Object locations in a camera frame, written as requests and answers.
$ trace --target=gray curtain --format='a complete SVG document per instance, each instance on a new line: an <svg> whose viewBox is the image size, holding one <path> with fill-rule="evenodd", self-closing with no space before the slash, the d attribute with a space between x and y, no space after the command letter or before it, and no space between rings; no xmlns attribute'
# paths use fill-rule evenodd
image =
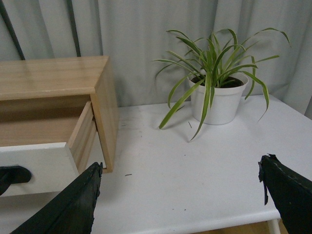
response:
<svg viewBox="0 0 312 234"><path fill-rule="evenodd" d="M2 0L25 59L77 56L66 0ZM212 30L232 28L244 39L274 27L285 31L262 34L253 48L257 58L279 54L260 64L257 75L270 94L312 118L312 1L311 0L72 0L82 56L110 55L120 106L166 102L183 72L173 69L155 80L168 58L181 54L169 29L192 39ZM19 60L10 34L0 18L0 60ZM181 88L178 95L185 91ZM256 87L253 94L261 94Z"/></svg>

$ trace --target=spider plant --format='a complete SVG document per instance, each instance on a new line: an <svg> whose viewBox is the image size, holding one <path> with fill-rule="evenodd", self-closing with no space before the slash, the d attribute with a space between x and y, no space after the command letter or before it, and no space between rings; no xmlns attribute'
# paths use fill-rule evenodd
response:
<svg viewBox="0 0 312 234"><path fill-rule="evenodd" d="M161 124L159 125L159 128L162 129L169 121L169 119L173 116L173 114L181 108L182 103L192 94L192 92L196 90L198 86L202 85L205 86L205 96L204 96L205 98L202 108L201 120L198 129L192 138L194 139L194 137L200 131L204 119L207 115L207 112L209 111L209 109L213 104L215 88L222 88L225 84L232 82L228 78L229 76L235 73L243 73L246 76L250 77L250 79L252 80L250 91L246 95L245 99L247 99L249 95L252 93L255 83L258 83L262 86L267 111L269 107L268 88L266 84L256 76L255 72L256 69L258 68L257 64L259 62L277 58L279 57L279 55L270 56L260 60L256 60L252 55L245 55L245 53L257 43L255 42L247 47L246 44L248 40L264 31L277 31L281 33L290 44L286 33L274 28L263 29L255 33L251 37L247 38L242 43L238 43L236 33L231 29L222 29L216 33L212 32L208 38L199 38L196 40L191 40L186 34L178 30L167 31L178 34L176 38L187 46L188 52L184 56L180 56L173 51L167 51L171 56L175 58L175 60L170 59L154 60L167 63L166 66L164 66L159 72L157 72L156 77L159 75L160 72L162 72L164 69L172 65L186 70L188 74L182 79L180 79L170 91L168 95L168 106L170 110L165 116L165 118L162 120ZM230 39L225 43L224 46L220 45L219 40L217 38L217 34L220 34L220 32L230 34ZM202 40L204 40L207 43L208 45L207 49L201 49L198 46L198 42ZM194 86L192 86L189 90L187 90L183 94L183 96L181 96L180 99L171 107L170 105L171 99L176 89L187 78L190 77L196 77L197 83Z"/></svg>

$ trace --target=table leg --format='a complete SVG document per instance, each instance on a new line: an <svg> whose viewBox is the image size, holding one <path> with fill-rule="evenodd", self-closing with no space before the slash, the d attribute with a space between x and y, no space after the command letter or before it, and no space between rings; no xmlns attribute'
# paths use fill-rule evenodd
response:
<svg viewBox="0 0 312 234"><path fill-rule="evenodd" d="M270 234L281 234L278 225L278 219L268 220Z"/></svg>

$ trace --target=white drawer panel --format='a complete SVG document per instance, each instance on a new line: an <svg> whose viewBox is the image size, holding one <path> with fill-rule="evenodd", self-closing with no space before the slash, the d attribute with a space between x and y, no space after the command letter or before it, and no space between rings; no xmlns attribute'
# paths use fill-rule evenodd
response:
<svg viewBox="0 0 312 234"><path fill-rule="evenodd" d="M32 178L12 184L2 196L61 191L79 175L66 142L0 147L0 166L14 165L28 169Z"/></svg>

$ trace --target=potted plant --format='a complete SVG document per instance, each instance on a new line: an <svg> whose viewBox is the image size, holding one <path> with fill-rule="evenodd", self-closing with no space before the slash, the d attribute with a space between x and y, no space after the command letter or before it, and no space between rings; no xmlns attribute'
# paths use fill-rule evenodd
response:
<svg viewBox="0 0 312 234"><path fill-rule="evenodd" d="M242 43L238 43L236 33L231 29L223 29L216 33L212 32L208 38L199 38L196 40L191 40L181 31L169 30L168 32L178 33L176 38L188 47L188 52L185 56L180 56L173 51L167 51L171 56L176 58L176 60L154 60L167 63L167 65L156 74L156 77L160 72L172 65L186 70L188 74L180 79L169 93L168 106L170 110L161 122L159 128L162 129L166 125L169 119L181 108L182 103L189 96L191 96L193 116L200 121L198 129L192 139L198 134L203 123L224 124L232 121L242 92L247 85L248 78L252 80L252 85L245 99L247 99L253 91L255 83L258 83L262 86L267 110L269 107L268 88L266 84L255 75L255 72L259 62L277 58L279 55L263 58L261 60L255 60L252 55L245 55L246 51L257 43L255 42L246 47L250 38L264 31L280 32L288 43L290 43L285 32L274 28L263 29L247 38ZM220 45L220 40L217 38L217 34L220 32L225 32L230 35L230 39L223 46ZM203 40L208 45L207 49L202 49L198 46L198 43ZM235 74L241 74L241 77L235 78ZM171 107L170 102L173 94L177 87L187 79L190 88Z"/></svg>

